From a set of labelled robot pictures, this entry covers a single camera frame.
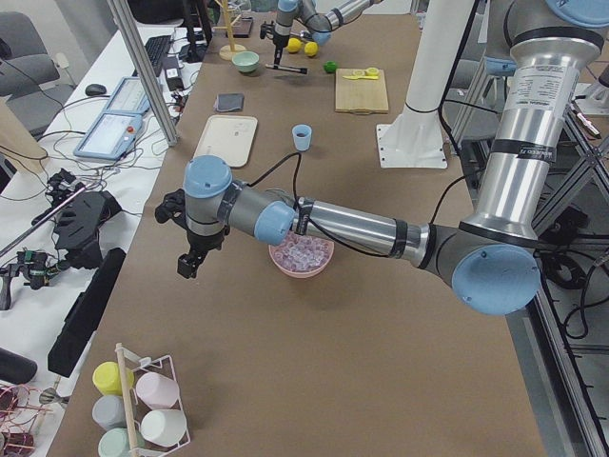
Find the cutting board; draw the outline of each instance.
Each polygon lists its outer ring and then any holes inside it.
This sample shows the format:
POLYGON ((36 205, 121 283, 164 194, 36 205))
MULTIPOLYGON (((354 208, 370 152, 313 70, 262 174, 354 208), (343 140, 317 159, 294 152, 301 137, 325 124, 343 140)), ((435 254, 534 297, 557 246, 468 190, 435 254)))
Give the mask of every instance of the cutting board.
POLYGON ((336 101, 337 112, 353 112, 356 114, 371 114, 373 112, 389 112, 387 86, 384 82, 384 71, 379 70, 379 79, 344 79, 344 75, 353 74, 354 69, 336 70, 336 101))

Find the yellow cup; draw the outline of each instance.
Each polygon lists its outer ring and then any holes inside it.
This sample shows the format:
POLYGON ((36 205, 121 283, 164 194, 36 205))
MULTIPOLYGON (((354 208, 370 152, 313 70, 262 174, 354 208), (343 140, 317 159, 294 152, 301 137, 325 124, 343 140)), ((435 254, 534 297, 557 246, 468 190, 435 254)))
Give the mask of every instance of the yellow cup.
MULTIPOLYGON (((129 388, 133 387, 135 377, 133 371, 127 370, 129 388)), ((121 376, 116 362, 104 362, 93 371, 93 384, 102 395, 123 395, 121 376)))

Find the blue joint cap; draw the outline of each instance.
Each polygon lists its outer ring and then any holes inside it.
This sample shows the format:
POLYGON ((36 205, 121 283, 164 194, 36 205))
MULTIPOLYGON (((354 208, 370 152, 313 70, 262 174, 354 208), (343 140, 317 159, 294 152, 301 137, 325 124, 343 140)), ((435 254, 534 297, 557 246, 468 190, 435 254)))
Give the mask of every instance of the blue joint cap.
POLYGON ((323 46, 329 41, 330 38, 332 38, 332 33, 330 33, 329 31, 315 31, 311 34, 311 37, 313 38, 313 41, 315 43, 320 46, 323 46))
POLYGON ((607 0, 545 0, 548 7, 563 21, 587 29, 609 26, 609 2, 607 0))
POLYGON ((232 172, 215 155, 201 155, 188 162, 184 174, 184 192, 194 198, 215 197, 232 182, 232 172))
POLYGON ((298 8, 298 0, 279 0, 277 10, 291 12, 298 8))
POLYGON ((254 236, 263 243, 280 245, 292 227, 295 215, 296 211, 284 202, 271 203, 258 216, 254 236))
POLYGON ((524 308, 535 297, 540 288, 540 269, 524 248, 490 245, 459 262, 452 288, 476 311, 504 315, 524 308))
POLYGON ((486 73, 491 76, 513 76, 516 72, 516 62, 513 60, 485 56, 484 64, 486 73))

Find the green lime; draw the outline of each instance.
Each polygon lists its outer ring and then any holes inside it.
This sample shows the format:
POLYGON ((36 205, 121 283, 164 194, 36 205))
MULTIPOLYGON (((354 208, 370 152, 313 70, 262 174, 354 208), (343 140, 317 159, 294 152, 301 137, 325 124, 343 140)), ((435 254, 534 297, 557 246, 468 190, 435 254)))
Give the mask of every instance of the green lime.
POLYGON ((324 63, 324 70, 326 73, 335 73, 338 67, 339 65, 333 60, 328 60, 326 63, 324 63))

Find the pink bowl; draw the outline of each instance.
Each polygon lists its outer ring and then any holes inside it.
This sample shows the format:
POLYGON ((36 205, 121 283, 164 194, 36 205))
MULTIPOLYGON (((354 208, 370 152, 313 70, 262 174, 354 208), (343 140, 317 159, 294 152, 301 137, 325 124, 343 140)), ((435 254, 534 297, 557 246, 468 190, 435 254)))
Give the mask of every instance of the pink bowl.
POLYGON ((269 246, 273 263, 292 278, 310 278, 330 262, 334 243, 313 236, 289 232, 279 246, 269 246))

